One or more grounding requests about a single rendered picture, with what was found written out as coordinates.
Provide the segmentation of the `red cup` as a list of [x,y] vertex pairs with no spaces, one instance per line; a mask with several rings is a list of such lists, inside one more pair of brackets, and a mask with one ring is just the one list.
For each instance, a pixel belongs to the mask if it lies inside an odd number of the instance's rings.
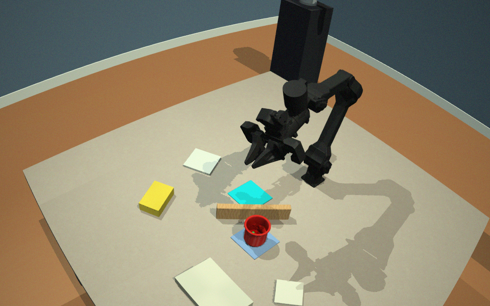
[[262,215],[253,215],[247,217],[244,227],[245,242],[252,247],[259,247],[266,241],[267,233],[271,229],[271,223]]

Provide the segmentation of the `yellow rectangular block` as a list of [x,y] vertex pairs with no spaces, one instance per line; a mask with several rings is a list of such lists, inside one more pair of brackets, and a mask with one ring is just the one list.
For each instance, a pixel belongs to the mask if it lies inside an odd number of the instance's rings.
[[173,187],[154,181],[139,202],[140,210],[160,217],[173,195]]

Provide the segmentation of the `wooden plank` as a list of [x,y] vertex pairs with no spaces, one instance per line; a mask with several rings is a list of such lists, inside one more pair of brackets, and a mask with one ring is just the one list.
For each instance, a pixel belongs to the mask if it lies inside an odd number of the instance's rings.
[[291,205],[282,204],[219,204],[216,219],[247,219],[249,216],[262,215],[268,220],[288,220]]

